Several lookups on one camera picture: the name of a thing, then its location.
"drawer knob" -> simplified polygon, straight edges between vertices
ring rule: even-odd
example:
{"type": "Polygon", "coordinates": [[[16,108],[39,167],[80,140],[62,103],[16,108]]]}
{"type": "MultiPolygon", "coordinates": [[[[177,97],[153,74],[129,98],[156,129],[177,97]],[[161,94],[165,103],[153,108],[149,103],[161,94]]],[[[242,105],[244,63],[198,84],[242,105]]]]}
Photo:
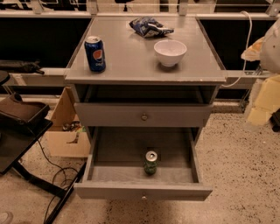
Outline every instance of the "drawer knob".
{"type": "Polygon", "coordinates": [[[143,194],[142,200],[147,200],[147,197],[145,196],[145,194],[143,194]]]}
{"type": "Polygon", "coordinates": [[[142,121],[147,121],[148,116],[146,114],[142,114],[141,119],[142,119],[142,121]]]}

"cable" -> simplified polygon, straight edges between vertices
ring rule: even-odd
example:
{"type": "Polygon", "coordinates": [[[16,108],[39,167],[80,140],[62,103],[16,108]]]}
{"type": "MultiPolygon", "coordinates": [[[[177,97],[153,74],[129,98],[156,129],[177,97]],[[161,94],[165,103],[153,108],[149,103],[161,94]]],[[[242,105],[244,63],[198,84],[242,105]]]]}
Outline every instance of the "cable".
{"type": "MultiPolygon", "coordinates": [[[[247,36],[247,42],[246,42],[246,48],[245,50],[248,49],[248,45],[249,45],[249,40],[250,40],[250,36],[251,36],[251,32],[252,32],[252,27],[253,27],[253,23],[252,23],[252,18],[251,16],[245,11],[241,11],[242,14],[244,14],[245,16],[248,17],[248,20],[249,20],[249,23],[250,23],[250,27],[249,27],[249,30],[248,30],[248,36],[247,36]]],[[[244,60],[244,65],[243,65],[243,69],[242,69],[242,74],[244,74],[245,72],[245,68],[246,68],[246,64],[247,64],[247,61],[244,60]]],[[[224,88],[230,88],[232,86],[234,86],[241,78],[242,76],[240,76],[234,83],[232,84],[229,84],[229,85],[222,85],[224,88]]]]}
{"type": "MultiPolygon", "coordinates": [[[[35,133],[34,133],[29,127],[27,127],[27,129],[34,135],[34,137],[36,137],[35,133]]],[[[75,171],[76,173],[78,173],[78,171],[77,171],[76,169],[74,169],[73,167],[65,167],[65,168],[62,168],[61,166],[59,166],[59,165],[54,164],[53,162],[51,162],[50,159],[46,156],[46,154],[45,154],[45,152],[44,152],[44,148],[43,148],[41,142],[40,142],[38,139],[37,139],[37,142],[38,142],[38,144],[39,144],[39,146],[40,146],[40,148],[41,148],[41,150],[42,150],[42,152],[43,152],[43,155],[44,155],[45,159],[46,159],[51,165],[54,165],[54,166],[59,167],[59,170],[58,170],[58,171],[53,175],[53,177],[52,177],[52,184],[54,183],[54,180],[56,179],[57,175],[60,174],[61,172],[63,172],[63,174],[64,174],[64,180],[60,183],[60,188],[61,188],[62,186],[64,186],[64,185],[67,183],[67,181],[72,181],[72,182],[73,182],[73,181],[74,181],[73,179],[67,178],[67,175],[66,175],[66,173],[65,173],[65,170],[73,170],[73,171],[75,171]]],[[[57,194],[53,195],[51,201],[49,202],[49,204],[48,204],[48,206],[47,206],[47,208],[46,208],[46,210],[45,210],[44,223],[46,223],[46,218],[47,218],[47,215],[48,215],[48,213],[49,213],[49,209],[50,209],[50,206],[51,206],[53,200],[54,200],[56,197],[58,197],[58,194],[59,194],[59,193],[61,193],[62,191],[68,190],[69,187],[71,187],[72,185],[73,185],[73,183],[72,183],[71,185],[67,185],[67,186],[65,186],[65,187],[62,187],[62,188],[61,188],[61,191],[59,191],[57,194]]]]}

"soda can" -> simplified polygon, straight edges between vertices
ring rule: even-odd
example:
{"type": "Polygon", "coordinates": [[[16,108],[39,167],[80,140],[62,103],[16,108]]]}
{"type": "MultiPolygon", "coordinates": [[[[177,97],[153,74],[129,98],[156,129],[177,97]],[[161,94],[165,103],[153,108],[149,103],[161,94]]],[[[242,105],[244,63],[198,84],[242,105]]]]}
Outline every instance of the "soda can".
{"type": "Polygon", "coordinates": [[[147,174],[152,175],[156,173],[157,161],[158,161],[158,154],[155,151],[150,150],[146,153],[143,168],[147,174]]]}
{"type": "Polygon", "coordinates": [[[99,37],[90,36],[85,41],[85,49],[89,69],[93,72],[103,72],[106,68],[103,42],[99,37]]]}

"drawer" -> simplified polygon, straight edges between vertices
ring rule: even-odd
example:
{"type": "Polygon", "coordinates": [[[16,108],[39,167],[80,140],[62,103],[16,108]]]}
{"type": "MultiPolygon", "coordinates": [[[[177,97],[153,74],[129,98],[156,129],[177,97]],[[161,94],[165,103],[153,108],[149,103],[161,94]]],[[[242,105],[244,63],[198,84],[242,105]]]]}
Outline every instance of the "drawer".
{"type": "Polygon", "coordinates": [[[204,200],[192,132],[186,128],[95,128],[87,167],[75,191],[84,199],[204,200]],[[144,155],[158,154],[147,175],[144,155]]]}
{"type": "Polygon", "coordinates": [[[75,103],[75,109],[87,126],[204,127],[212,105],[75,103]]]}

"white bowl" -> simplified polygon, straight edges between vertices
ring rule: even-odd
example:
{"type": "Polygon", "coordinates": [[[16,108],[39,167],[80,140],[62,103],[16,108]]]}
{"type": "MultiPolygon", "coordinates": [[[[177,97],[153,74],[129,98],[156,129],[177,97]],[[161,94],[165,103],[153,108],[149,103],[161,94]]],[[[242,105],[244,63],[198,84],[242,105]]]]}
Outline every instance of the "white bowl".
{"type": "Polygon", "coordinates": [[[172,39],[158,41],[154,45],[157,59],[165,67],[173,67],[179,63],[186,54],[186,46],[172,39]]]}

